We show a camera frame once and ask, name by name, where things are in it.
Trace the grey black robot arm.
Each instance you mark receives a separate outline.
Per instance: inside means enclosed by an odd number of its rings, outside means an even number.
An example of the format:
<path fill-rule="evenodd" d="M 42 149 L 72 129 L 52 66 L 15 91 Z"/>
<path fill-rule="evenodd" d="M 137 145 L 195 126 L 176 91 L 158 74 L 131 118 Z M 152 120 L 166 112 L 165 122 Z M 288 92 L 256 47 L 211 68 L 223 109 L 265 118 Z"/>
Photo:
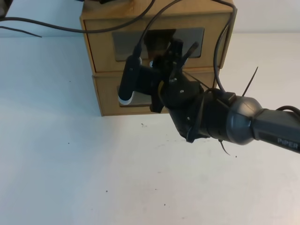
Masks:
<path fill-rule="evenodd" d="M 198 46 L 193 43 L 183 54 L 183 42 L 175 39 L 151 67 L 139 67 L 136 90 L 151 96 L 150 110 L 160 113 L 167 109 L 180 136 L 189 143 L 199 138 L 238 145 L 259 140 L 299 152 L 297 108 L 265 109 L 254 98 L 208 88 L 184 76 L 183 65 Z"/>

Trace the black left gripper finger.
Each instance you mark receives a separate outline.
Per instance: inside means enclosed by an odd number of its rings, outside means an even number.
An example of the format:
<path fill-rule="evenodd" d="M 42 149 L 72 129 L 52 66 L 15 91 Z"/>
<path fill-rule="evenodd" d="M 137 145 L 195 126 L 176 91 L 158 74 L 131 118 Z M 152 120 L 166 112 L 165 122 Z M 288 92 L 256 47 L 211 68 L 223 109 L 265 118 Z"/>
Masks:
<path fill-rule="evenodd" d="M 168 53 L 168 62 L 172 65 L 173 69 L 180 70 L 181 60 L 182 60 L 182 49 L 183 49 L 183 41 L 182 40 L 172 40 L 167 49 Z"/>

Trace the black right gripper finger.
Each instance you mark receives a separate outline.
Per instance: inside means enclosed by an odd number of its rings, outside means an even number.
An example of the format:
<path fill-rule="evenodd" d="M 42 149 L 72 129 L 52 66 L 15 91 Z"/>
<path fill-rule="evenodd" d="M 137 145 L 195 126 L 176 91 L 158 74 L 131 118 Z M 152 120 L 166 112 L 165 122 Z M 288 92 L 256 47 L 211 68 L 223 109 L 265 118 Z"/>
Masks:
<path fill-rule="evenodd" d="M 188 58 L 193 54 L 193 52 L 199 47 L 198 42 L 194 42 L 189 50 L 182 56 L 181 61 L 180 61 L 180 68 L 182 68 L 185 63 L 187 62 Z"/>

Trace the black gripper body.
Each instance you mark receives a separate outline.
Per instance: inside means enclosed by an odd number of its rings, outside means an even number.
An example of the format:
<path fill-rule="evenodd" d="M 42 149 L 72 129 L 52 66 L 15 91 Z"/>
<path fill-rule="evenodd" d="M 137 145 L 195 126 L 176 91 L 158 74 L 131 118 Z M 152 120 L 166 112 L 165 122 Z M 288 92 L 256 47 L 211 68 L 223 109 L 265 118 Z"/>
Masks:
<path fill-rule="evenodd" d="M 161 113 L 165 108 L 180 136 L 188 143 L 204 137 L 198 132 L 198 113 L 204 90 L 199 82 L 190 81 L 183 75 L 180 60 L 159 56 L 152 67 L 140 66 L 137 92 L 151 97 L 152 113 Z"/>

